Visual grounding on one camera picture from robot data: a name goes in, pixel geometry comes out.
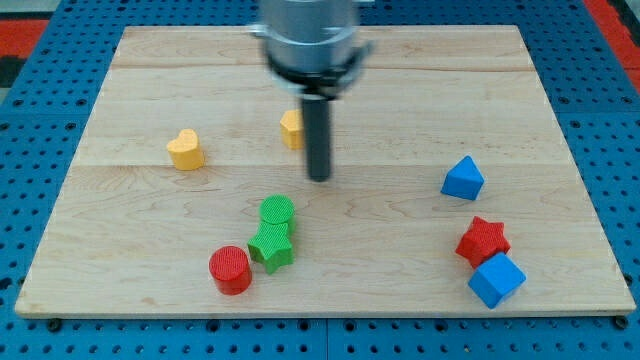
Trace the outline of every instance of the wooden board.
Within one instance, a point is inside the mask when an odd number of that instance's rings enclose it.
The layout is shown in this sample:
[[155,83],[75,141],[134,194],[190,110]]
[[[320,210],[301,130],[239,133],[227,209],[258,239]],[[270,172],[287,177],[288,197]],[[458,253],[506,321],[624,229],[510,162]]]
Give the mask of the wooden board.
[[[635,308],[518,29],[363,28],[364,77],[335,102],[335,175],[305,178],[278,121],[295,106],[242,28],[126,29],[16,311],[25,317],[503,317]],[[206,168],[166,143],[198,131]],[[441,195],[470,153],[477,201]],[[253,264],[245,293],[208,273],[245,247],[273,193],[297,207],[296,263]],[[454,249],[474,215],[506,223],[527,273],[494,311]]]

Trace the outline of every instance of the green star block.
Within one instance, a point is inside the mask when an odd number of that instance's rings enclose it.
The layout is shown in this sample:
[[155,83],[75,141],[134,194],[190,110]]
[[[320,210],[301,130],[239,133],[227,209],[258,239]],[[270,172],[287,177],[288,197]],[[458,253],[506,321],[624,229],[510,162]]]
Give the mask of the green star block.
[[263,264],[269,275],[280,266],[293,264],[293,246],[287,232],[286,223],[272,225],[263,221],[247,244],[251,260]]
[[260,204],[260,219],[271,225],[287,224],[291,235],[295,231],[293,201],[285,195],[271,195]]

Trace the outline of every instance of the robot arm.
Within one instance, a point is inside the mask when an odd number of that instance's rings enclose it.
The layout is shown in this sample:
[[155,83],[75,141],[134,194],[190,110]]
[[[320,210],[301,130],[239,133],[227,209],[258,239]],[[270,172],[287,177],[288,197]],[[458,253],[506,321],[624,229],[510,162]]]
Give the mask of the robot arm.
[[354,46],[356,6],[351,0],[261,0],[261,37],[276,82],[300,98],[307,173],[331,176],[331,109],[358,78],[371,45]]

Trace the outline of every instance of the red star block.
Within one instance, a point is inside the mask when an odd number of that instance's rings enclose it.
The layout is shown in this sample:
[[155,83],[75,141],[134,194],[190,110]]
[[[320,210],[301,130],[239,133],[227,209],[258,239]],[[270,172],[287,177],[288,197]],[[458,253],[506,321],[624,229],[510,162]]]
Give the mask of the red star block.
[[507,253],[511,245],[503,235],[504,223],[490,223],[474,216],[456,253],[467,258],[474,269],[499,252]]

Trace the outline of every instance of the toy block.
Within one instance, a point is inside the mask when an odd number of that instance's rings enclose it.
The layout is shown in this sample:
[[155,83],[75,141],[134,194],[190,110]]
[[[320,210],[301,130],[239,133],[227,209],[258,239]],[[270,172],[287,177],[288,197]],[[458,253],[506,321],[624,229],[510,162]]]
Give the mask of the toy block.
[[498,253],[480,265],[469,287],[490,309],[511,297],[527,276],[504,253]]
[[195,170],[204,165],[204,152],[192,129],[181,130],[177,138],[169,141],[167,151],[178,170]]
[[304,147],[304,133],[302,127],[302,112],[300,110],[289,110],[280,119],[280,133],[282,142],[291,150],[298,150]]
[[467,200],[475,200],[484,184],[484,177],[471,156],[465,156],[449,172],[442,185],[442,192]]
[[474,269],[496,255],[507,253],[511,244],[504,237],[504,223],[490,223],[474,216],[467,232],[456,248],[456,253],[467,258]]
[[293,264],[293,246],[288,232],[286,223],[272,225],[262,221],[256,236],[247,243],[251,260],[263,264],[269,275],[281,266]]
[[225,295],[237,295],[251,284],[251,268],[247,254],[236,246],[218,249],[209,260],[209,272],[216,287]]
[[271,195],[260,204],[260,219],[271,225],[287,224],[288,235],[295,231],[294,214],[293,201],[285,195]]

